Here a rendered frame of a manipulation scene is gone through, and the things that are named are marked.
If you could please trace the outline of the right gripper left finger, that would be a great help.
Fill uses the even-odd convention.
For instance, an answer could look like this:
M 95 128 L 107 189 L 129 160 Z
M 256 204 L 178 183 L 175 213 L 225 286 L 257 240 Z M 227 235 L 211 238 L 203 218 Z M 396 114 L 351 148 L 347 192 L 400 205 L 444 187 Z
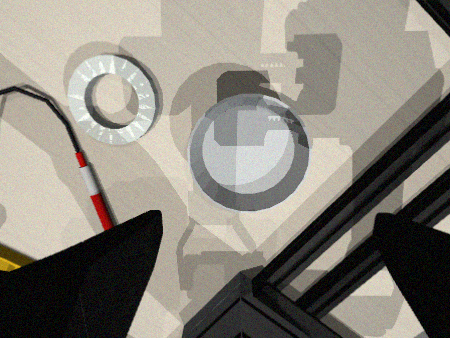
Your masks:
M 0 270 L 0 338 L 126 338 L 162 236 L 162 213 L 149 210 L 55 254 Z

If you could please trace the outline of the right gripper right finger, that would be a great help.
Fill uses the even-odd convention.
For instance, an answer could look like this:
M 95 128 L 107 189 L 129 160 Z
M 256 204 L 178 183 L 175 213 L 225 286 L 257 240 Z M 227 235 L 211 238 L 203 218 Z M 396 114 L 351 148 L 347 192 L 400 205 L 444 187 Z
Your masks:
M 373 239 L 429 338 L 450 338 L 450 234 L 377 213 Z

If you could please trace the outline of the yellow tray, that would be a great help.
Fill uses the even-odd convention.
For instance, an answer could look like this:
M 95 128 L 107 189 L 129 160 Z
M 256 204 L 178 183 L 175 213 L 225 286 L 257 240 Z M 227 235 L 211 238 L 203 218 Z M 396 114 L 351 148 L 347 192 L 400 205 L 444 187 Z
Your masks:
M 1 259 L 0 260 L 0 270 L 3 270 L 3 271 L 12 271 L 19 267 L 22 267 L 22 266 L 25 266 L 32 262 L 35 262 L 34 260 L 29 259 L 29 258 L 27 258 L 17 252 L 14 252 L 4 246 L 1 246 L 1 245 L 0 245 L 0 259 Z

